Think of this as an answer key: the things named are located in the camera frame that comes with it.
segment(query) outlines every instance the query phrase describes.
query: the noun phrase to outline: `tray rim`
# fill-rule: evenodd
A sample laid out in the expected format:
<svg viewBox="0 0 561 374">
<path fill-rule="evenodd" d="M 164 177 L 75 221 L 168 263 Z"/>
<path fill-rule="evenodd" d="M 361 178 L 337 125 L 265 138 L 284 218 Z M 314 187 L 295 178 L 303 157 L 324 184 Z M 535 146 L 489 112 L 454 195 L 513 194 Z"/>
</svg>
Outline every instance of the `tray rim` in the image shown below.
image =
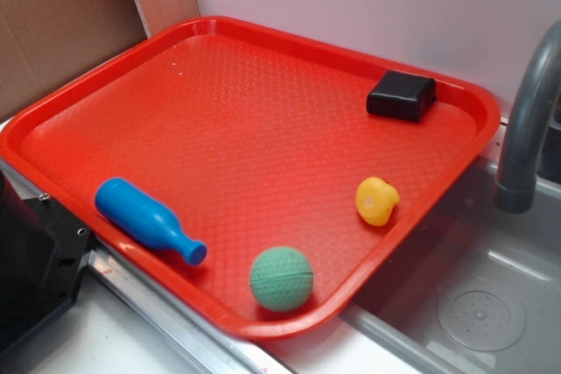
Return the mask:
<svg viewBox="0 0 561 374">
<path fill-rule="evenodd" d="M 157 53 L 168 49 L 185 38 L 220 34 L 229 38 L 240 39 L 239 35 L 237 35 L 239 32 L 242 32 L 244 35 L 251 35 L 250 39 L 241 39 L 244 42 L 250 42 L 250 44 L 256 46 L 269 48 L 279 53 L 286 53 L 306 61 L 337 68 L 370 79 L 379 79 L 383 72 L 388 69 L 432 77 L 437 80 L 437 83 L 454 87 L 463 93 L 461 99 L 457 95 L 451 95 L 444 99 L 447 103 L 465 110 L 473 118 L 477 127 L 475 137 L 470 144 L 439 175 L 435 183 L 418 198 L 415 206 L 403 215 L 393 228 L 380 239 L 374 249 L 359 263 L 343 284 L 319 307 L 290 319 L 280 321 L 248 321 L 233 312 L 225 313 L 224 310 L 228 307 L 207 293 L 204 294 L 205 299 L 202 302 L 193 302 L 193 300 L 186 299 L 186 297 L 193 293 L 195 295 L 200 294 L 201 290 L 196 285 L 190 283 L 188 279 L 183 278 L 157 259 L 154 259 L 149 250 L 138 246 L 124 253 L 118 247 L 115 249 L 112 242 L 108 244 L 110 248 L 124 255 L 134 265 L 160 282 L 171 293 L 178 296 L 180 300 L 215 322 L 218 327 L 248 339 L 266 340 L 300 334 L 323 324 L 338 314 L 354 293 L 384 263 L 385 258 L 399 246 L 415 225 L 430 211 L 434 203 L 444 195 L 453 182 L 476 159 L 499 128 L 501 113 L 493 96 L 483 88 L 470 82 L 365 53 L 358 53 L 343 47 L 306 39 L 235 18 L 213 16 L 190 19 L 173 25 L 155 37 L 137 44 L 24 109 L 12 118 L 4 130 L 0 132 L 0 155 L 29 181 L 44 191 L 49 192 L 53 197 L 56 197 L 57 200 L 65 204 L 78 216 L 83 218 L 84 215 L 91 214 L 92 211 L 88 206 L 76 200 L 67 189 L 56 185 L 41 173 L 39 167 L 32 165 L 18 154 L 18 146 L 21 140 L 35 127 L 49 120 L 62 109 L 66 109 L 72 104 L 79 102 L 82 98 L 96 92 L 101 86 L 109 83 L 109 81 L 117 79 L 120 75 L 125 74 Z M 338 58 L 336 66 L 333 64 L 334 58 Z M 87 218 L 86 222 L 90 224 L 94 232 L 100 232 L 101 230 L 104 232 L 109 231 L 109 234 L 116 236 L 117 239 L 124 238 L 131 242 L 128 236 L 114 227 L 108 229 L 107 222 L 99 215 L 91 220 Z M 98 236 L 106 243 L 104 236 Z M 174 290 L 174 286 L 178 283 L 183 288 L 181 294 Z"/>
</svg>

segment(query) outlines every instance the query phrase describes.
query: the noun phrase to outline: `faucet spout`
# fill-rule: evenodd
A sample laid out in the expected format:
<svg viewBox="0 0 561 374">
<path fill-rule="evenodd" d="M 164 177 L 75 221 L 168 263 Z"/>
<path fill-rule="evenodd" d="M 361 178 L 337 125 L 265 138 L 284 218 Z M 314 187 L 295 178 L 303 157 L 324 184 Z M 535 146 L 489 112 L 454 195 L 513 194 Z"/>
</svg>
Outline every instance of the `faucet spout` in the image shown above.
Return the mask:
<svg viewBox="0 0 561 374">
<path fill-rule="evenodd" d="M 547 149 L 557 150 L 558 153 L 547 153 L 542 159 L 555 159 L 557 155 L 559 165 L 557 177 L 551 174 L 545 176 L 561 179 L 561 142 L 551 145 L 552 139 L 561 140 L 561 109 L 556 107 L 560 93 L 561 20 L 543 36 L 518 90 L 495 177 L 494 203 L 497 208 L 513 214 L 531 208 L 538 161 L 542 156 L 546 134 Z M 552 168 L 556 164 L 546 162 L 544 166 Z"/>
</svg>

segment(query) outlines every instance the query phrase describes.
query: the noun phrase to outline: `white wall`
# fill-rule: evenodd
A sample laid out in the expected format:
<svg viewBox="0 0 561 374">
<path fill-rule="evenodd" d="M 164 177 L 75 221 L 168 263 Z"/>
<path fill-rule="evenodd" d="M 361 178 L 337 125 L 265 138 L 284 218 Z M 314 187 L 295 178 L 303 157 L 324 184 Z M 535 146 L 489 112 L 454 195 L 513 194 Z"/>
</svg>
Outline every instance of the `white wall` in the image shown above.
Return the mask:
<svg viewBox="0 0 561 374">
<path fill-rule="evenodd" d="M 226 15 L 474 82 L 503 115 L 561 0 L 197 0 Z"/>
</svg>

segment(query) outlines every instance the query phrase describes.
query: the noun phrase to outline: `cardboard box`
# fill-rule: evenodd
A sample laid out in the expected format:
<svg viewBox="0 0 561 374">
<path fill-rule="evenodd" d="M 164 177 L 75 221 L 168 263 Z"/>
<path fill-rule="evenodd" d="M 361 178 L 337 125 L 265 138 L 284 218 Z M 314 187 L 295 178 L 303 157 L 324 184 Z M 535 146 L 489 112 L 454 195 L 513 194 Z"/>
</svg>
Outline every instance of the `cardboard box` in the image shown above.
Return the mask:
<svg viewBox="0 0 561 374">
<path fill-rule="evenodd" d="M 134 0 L 0 0 L 0 121 L 145 38 Z"/>
</svg>

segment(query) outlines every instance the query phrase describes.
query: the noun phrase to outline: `sink basin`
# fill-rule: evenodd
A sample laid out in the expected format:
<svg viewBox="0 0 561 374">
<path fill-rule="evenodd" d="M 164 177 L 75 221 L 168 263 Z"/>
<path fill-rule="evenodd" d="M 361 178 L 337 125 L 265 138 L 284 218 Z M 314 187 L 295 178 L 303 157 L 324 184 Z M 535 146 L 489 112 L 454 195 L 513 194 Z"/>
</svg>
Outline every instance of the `sink basin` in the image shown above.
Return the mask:
<svg viewBox="0 0 561 374">
<path fill-rule="evenodd" d="M 561 372 L 561 192 L 509 215 L 495 172 L 478 159 L 343 315 L 421 372 Z"/>
</svg>

